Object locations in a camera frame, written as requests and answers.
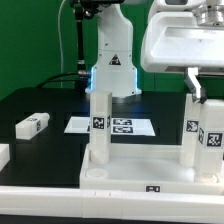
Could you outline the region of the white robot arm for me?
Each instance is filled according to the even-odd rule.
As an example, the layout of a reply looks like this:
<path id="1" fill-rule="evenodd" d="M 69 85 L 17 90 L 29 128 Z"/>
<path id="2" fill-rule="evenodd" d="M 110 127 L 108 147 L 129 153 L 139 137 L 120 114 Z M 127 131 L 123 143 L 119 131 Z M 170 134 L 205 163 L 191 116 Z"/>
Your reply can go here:
<path id="1" fill-rule="evenodd" d="M 224 75 L 224 0 L 70 0 L 78 20 L 98 19 L 98 59 L 87 88 L 118 99 L 141 92 L 132 64 L 133 26 L 122 4 L 149 1 L 141 67 L 152 73 L 182 73 L 192 100 L 204 103 L 200 75 Z"/>

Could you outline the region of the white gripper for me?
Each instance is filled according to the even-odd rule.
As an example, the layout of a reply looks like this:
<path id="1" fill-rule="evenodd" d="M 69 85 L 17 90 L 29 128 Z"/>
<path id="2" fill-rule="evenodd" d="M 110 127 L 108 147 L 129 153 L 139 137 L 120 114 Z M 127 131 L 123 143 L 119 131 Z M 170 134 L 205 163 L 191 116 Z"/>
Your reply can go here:
<path id="1" fill-rule="evenodd" d="M 224 0 L 154 0 L 141 48 L 147 72 L 184 69 L 194 103 L 207 100 L 199 71 L 224 73 Z"/>

